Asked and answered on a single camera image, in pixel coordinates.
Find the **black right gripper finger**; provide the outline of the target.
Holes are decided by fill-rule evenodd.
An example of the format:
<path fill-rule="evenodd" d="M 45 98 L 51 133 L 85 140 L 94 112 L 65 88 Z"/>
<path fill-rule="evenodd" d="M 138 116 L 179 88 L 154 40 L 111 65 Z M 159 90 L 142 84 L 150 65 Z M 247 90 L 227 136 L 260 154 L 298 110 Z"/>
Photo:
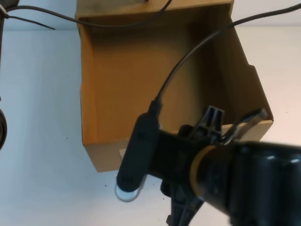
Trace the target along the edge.
<path fill-rule="evenodd" d="M 208 106 L 202 118 L 197 123 L 197 135 L 220 139 L 222 137 L 224 111 L 214 106 Z"/>
<path fill-rule="evenodd" d="M 169 226 L 188 226 L 204 204 L 198 197 L 186 197 L 181 190 L 171 192 L 171 214 L 166 223 Z"/>

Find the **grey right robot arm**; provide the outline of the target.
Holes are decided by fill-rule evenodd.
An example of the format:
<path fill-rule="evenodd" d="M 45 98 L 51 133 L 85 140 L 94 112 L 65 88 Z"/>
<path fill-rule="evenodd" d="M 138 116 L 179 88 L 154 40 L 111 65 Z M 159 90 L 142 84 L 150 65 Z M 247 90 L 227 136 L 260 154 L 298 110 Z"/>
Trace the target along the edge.
<path fill-rule="evenodd" d="M 267 117 L 265 109 L 242 116 L 222 134 L 224 112 L 208 107 L 195 126 L 161 131 L 150 174 L 162 179 L 171 199 L 170 226 L 187 226 L 204 203 L 233 226 L 298 226 L 301 223 L 301 149 L 242 141 Z"/>

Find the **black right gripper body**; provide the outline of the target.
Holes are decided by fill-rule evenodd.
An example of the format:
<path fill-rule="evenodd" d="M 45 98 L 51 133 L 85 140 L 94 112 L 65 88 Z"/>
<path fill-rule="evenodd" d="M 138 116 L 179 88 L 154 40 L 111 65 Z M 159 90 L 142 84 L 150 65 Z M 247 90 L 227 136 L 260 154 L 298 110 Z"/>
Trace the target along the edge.
<path fill-rule="evenodd" d="M 188 134 L 185 125 L 179 134 L 161 131 L 156 142 L 150 174 L 163 180 L 161 191 L 172 207 L 229 207 L 234 154 L 237 142 L 220 142 L 216 136 Z"/>

